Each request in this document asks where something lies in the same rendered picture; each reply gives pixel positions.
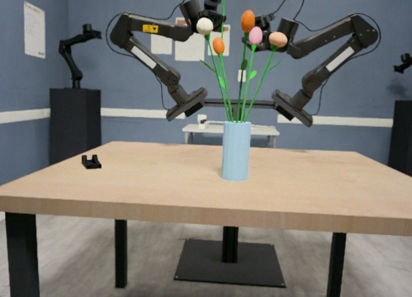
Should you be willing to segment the white flower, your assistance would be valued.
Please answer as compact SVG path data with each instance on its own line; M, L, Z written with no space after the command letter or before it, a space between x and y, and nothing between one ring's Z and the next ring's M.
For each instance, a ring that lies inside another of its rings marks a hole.
M198 21L198 23L197 23L197 31L198 31L201 35L203 35L204 38L206 38L206 40L208 41L215 70L212 69L212 68L211 68L208 64L206 64L203 60L200 59L200 61L201 61L204 65L206 65L209 69L211 69L212 71L216 72L217 78L219 79L218 71L217 71L217 68L216 68L216 65L215 65L215 60L214 60L214 57L213 57L213 52L212 52L212 49L211 49L211 46L210 46L210 33L212 32L212 30L213 30L213 24L212 24L212 22L211 22L210 20L208 20L207 18L202 18L202 19L200 19L200 20Z

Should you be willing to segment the orange flower with green stem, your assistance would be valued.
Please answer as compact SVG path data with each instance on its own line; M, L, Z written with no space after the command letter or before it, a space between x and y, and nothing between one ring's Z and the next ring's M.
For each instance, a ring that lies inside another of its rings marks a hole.
M248 65L248 61L245 59L245 51L246 51L246 45L247 45L247 38L254 27L254 23L255 23L255 17L252 11L250 10L246 11L241 20L241 26L242 26L242 29L245 35L243 62L241 63L241 67L240 67L241 68L241 79L243 78L243 71L245 71Z

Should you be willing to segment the pink flower with green stem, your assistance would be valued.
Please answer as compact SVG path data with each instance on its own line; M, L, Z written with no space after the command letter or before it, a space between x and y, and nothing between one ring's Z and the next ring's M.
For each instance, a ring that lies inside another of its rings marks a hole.
M253 61L254 50L256 49L257 45L259 45L261 40L262 40L262 31L258 27L253 28L249 34L249 42L251 44L252 54L251 54L249 72L248 72L248 80L254 77L254 75L256 74L256 71L251 72L251 66L252 66L252 61Z

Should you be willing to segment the light blue vase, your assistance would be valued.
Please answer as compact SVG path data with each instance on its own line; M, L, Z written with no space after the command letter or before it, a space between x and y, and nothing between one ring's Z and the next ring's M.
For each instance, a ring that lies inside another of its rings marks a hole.
M251 123L224 122L221 178L232 182L248 180Z

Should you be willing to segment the orange tulip with green stem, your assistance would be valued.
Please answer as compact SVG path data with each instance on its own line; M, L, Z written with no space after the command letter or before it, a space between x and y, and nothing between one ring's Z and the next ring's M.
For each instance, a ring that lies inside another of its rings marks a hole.
M219 80L221 82L221 85L224 88L226 88L226 92L228 93L228 89L227 89L227 85L226 85L226 78L225 78L225 74L224 74L224 66L223 66L223 62L222 62L222 56L223 56L225 47L224 47L224 42L220 37L216 37L213 40L213 49L214 49L215 53L218 54L218 57L221 59L221 66L222 66L222 70L223 70L224 81L220 77L219 77Z

